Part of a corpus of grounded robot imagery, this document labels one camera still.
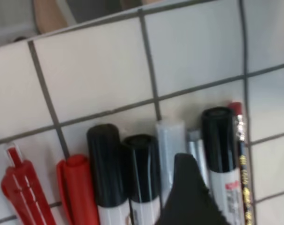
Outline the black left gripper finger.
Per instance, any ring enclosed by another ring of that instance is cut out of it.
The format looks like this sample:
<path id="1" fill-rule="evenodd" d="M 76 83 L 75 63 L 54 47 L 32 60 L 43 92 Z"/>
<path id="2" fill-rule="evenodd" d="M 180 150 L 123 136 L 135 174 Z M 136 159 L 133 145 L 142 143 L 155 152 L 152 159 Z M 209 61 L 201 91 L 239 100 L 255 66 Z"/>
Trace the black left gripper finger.
<path id="1" fill-rule="evenodd" d="M 209 191 L 193 155 L 174 158 L 174 180 L 157 225 L 234 225 L 228 214 L 226 192 Z"/>

